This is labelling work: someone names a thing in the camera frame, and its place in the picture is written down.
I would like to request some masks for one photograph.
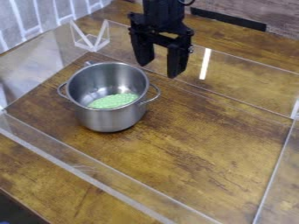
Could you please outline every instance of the pot rim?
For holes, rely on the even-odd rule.
[[[127,67],[131,67],[133,68],[135,70],[137,70],[137,72],[144,76],[144,80],[145,80],[145,86],[144,86],[144,92],[137,96],[137,98],[131,101],[128,104],[120,106],[120,107],[116,107],[116,108],[89,108],[89,107],[85,107],[83,106],[80,103],[77,103],[73,98],[71,97],[71,93],[69,93],[69,84],[71,84],[71,81],[75,79],[75,77],[79,75],[80,72],[83,72],[85,69],[88,69],[89,67],[96,67],[99,65],[105,65],[105,64],[117,64],[117,65],[123,65],[123,66],[127,66]],[[99,62],[99,63],[95,63],[89,66],[84,66],[68,79],[67,81],[67,96],[69,98],[69,100],[77,105],[80,106],[81,108],[84,109],[88,109],[88,110],[95,110],[95,111],[111,111],[111,110],[117,110],[117,109],[123,109],[128,106],[131,106],[132,104],[135,104],[140,99],[143,99],[143,97],[145,96],[145,93],[148,91],[148,88],[150,88],[150,80],[148,80],[148,77],[145,75],[145,72],[139,68],[139,67],[135,67],[135,66],[131,66],[128,65],[127,63],[123,63],[123,62],[117,62],[117,61],[105,61],[105,62]]]

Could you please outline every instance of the stainless steel pot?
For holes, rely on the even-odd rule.
[[[124,130],[141,119],[145,104],[160,96],[160,90],[150,84],[144,71],[133,66],[120,62],[87,63],[88,65],[59,86],[57,92],[73,102],[79,121],[87,128],[100,132]],[[147,100],[150,86],[156,90],[156,96]],[[97,98],[123,93],[133,93],[139,97],[119,108],[88,107]]]

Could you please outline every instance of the wooden table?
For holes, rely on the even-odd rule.
[[[89,17],[84,17],[80,20],[80,23],[87,29],[92,27],[91,24],[95,23],[95,21],[103,18],[117,21],[121,24],[128,24],[127,13],[129,11],[140,11],[140,7],[132,3],[115,1],[104,10],[93,13]],[[196,27],[196,35],[194,39],[198,45],[207,46],[215,50],[220,50],[226,53],[235,54],[240,57],[298,72],[296,63],[299,52],[296,50],[298,42],[294,40],[279,38],[275,35],[262,33],[259,31],[251,31],[198,17],[187,17],[187,25],[192,28]],[[52,104],[44,105],[44,108],[40,109],[36,107],[36,104],[40,102],[41,98],[35,96],[39,95],[45,97],[47,95],[53,95],[57,85],[68,79],[73,71],[80,68],[83,62],[91,59],[97,61],[107,60],[105,57],[96,54],[87,54],[71,66],[63,69],[59,75],[37,87],[20,102],[8,108],[8,112],[12,115],[21,118],[36,128],[49,132],[55,137],[76,147],[80,147],[80,143],[87,138],[87,135],[88,137],[95,138],[97,137],[96,134],[91,134],[83,128],[76,129],[79,125],[73,122],[73,117],[71,117],[71,113],[73,112],[72,110],[61,110],[60,119],[67,119],[69,127],[76,129],[76,137],[73,138],[72,135],[67,135],[67,130],[64,128],[55,129],[52,113],[47,114],[47,111],[49,112],[47,108],[49,106],[57,108],[57,105],[67,105],[68,103],[63,101],[63,99],[59,99]],[[168,173],[164,173],[166,164],[159,164],[160,166],[150,171],[147,170],[145,164],[137,163],[136,158],[125,158],[121,160],[121,165],[127,167],[131,172],[129,175],[136,179],[141,179],[148,185],[151,184],[152,186],[156,186],[160,191],[172,193],[172,196],[178,197],[179,200],[187,200],[194,207],[198,207],[199,210],[210,213],[211,215],[216,215],[222,221],[227,223],[250,223],[258,210],[271,171],[286,140],[286,133],[291,125],[290,119],[276,117],[275,120],[278,124],[274,124],[267,122],[267,119],[263,118],[252,120],[252,118],[242,117],[234,109],[230,110],[227,108],[224,110],[226,113],[222,114],[218,112],[222,106],[216,105],[216,103],[210,100],[198,103],[190,108],[187,105],[191,105],[196,100],[194,95],[188,94],[187,97],[186,92],[180,91],[178,93],[176,89],[170,86],[166,78],[156,77],[152,74],[150,74],[150,78],[163,89],[164,97],[155,104],[158,111],[151,112],[140,122],[140,125],[136,125],[128,132],[148,132],[150,129],[155,130],[155,124],[167,124],[170,121],[166,120],[167,116],[164,115],[164,111],[167,110],[167,107],[164,105],[170,99],[175,99],[174,102],[182,106],[178,106],[175,103],[170,103],[167,106],[172,106],[172,119],[178,121],[174,123],[176,129],[172,130],[168,136],[163,136],[168,133],[164,129],[156,130],[154,135],[144,139],[143,143],[144,147],[151,148],[152,154],[148,154],[147,156],[152,156],[152,158],[155,158],[155,153],[158,153],[156,155],[163,157],[166,160],[176,159],[168,162],[174,165],[174,168],[178,169],[178,172],[176,176],[172,175],[170,177],[168,183],[159,185],[159,183],[164,181],[163,175],[168,175]],[[175,81],[172,82],[172,85],[176,87],[180,86],[182,89],[190,88]],[[208,96],[212,100],[218,100],[219,98],[215,94],[199,94]],[[268,118],[271,116],[252,108],[247,109],[251,110],[251,113],[262,117]],[[231,117],[238,116],[240,119],[235,130],[230,133],[236,135],[239,129],[247,129],[247,135],[238,136],[244,141],[242,145],[244,147],[247,145],[247,147],[242,149],[239,155],[236,152],[235,155],[227,155],[226,145],[223,145],[223,154],[212,155],[212,153],[210,153],[208,145],[204,152],[196,152],[198,154],[194,152],[191,154],[191,150],[195,149],[195,145],[204,144],[204,141],[199,140],[196,142],[188,142],[186,139],[188,139],[187,137],[196,138],[194,133],[195,131],[200,131],[200,128],[192,125],[192,120],[195,119],[200,122],[200,125],[204,125],[204,121],[208,123],[211,120],[211,117],[207,117],[203,113],[206,110],[208,110],[210,114],[215,117],[215,130],[226,129],[226,121],[228,121]],[[47,114],[47,119],[44,119],[47,125],[36,122],[39,118],[45,115],[44,113]],[[186,130],[179,129],[182,124],[186,124],[186,122],[187,124],[191,124],[188,128],[186,128]],[[259,125],[258,132],[251,131],[251,128],[255,125]],[[112,145],[108,147],[111,150],[113,150],[113,147],[117,147],[117,144],[124,144],[124,142],[121,142],[121,135],[124,135],[124,133],[117,133],[112,136],[104,136],[100,138],[103,143],[111,139],[115,141],[119,140],[119,143],[115,143],[115,146]],[[211,139],[211,133],[203,133],[203,136],[207,137],[207,142],[218,145],[218,141]],[[127,141],[133,143],[135,137],[140,136],[132,134]],[[268,139],[268,141],[266,141],[267,144],[263,144],[263,141],[259,139],[260,137],[263,137],[264,140]],[[95,186],[89,185],[60,167],[55,166],[51,162],[31,153],[15,142],[3,136],[0,136],[0,139],[3,143],[0,150],[0,186],[4,191],[20,201],[20,203],[36,211],[36,213],[40,214],[40,216],[49,222],[156,223],[156,220],[136,211],[131,206],[115,199],[105,192],[101,192]],[[145,141],[163,144],[164,153],[155,151],[158,149],[158,145],[147,145]],[[239,161],[242,161],[242,157],[247,158],[252,155],[250,151],[251,146],[255,146],[254,148],[256,148],[259,144],[262,145],[260,149],[263,149],[263,153],[259,157],[252,157],[246,163],[240,163]],[[121,170],[121,166],[119,166],[117,161],[111,160],[111,158],[116,159],[116,155],[112,153],[113,151],[111,154],[100,154],[100,152],[95,152],[92,150],[96,149],[95,144],[91,143],[88,146],[91,151],[84,152],[91,154],[95,158],[101,158],[104,162],[108,162],[113,167]],[[187,149],[184,154],[182,154],[180,151],[174,150],[175,147],[179,147],[180,149],[188,148],[190,150]],[[196,161],[198,159],[202,159],[202,167],[194,167],[192,170],[186,171],[183,168],[183,161],[192,162],[194,159],[196,159]],[[140,170],[139,173],[136,172],[136,169],[129,169],[129,164],[135,164],[135,166],[137,166],[137,170]],[[154,175],[154,178],[148,178],[148,174],[151,172],[158,176]],[[202,178],[195,181],[188,175]],[[204,176],[210,176],[207,181],[202,181]],[[179,181],[182,183],[182,187],[186,191],[190,191],[190,193],[179,194],[180,189],[174,187],[172,181],[175,181],[175,183]],[[200,194],[200,196],[194,195],[194,188],[203,191],[204,194]],[[223,213],[222,211],[218,211],[218,207],[226,207],[226,210],[223,211],[230,212]]]

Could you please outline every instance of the green food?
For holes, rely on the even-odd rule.
[[[89,105],[93,109],[112,109],[124,106],[137,98],[136,94],[111,94],[96,99]]]

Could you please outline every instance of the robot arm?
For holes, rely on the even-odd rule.
[[[190,53],[192,52],[194,31],[183,24],[183,0],[143,0],[144,14],[131,12],[131,42],[135,58],[140,66],[145,66],[155,59],[155,46],[167,47],[167,75],[175,78],[187,67]],[[176,34],[176,38],[163,36],[160,33]]]

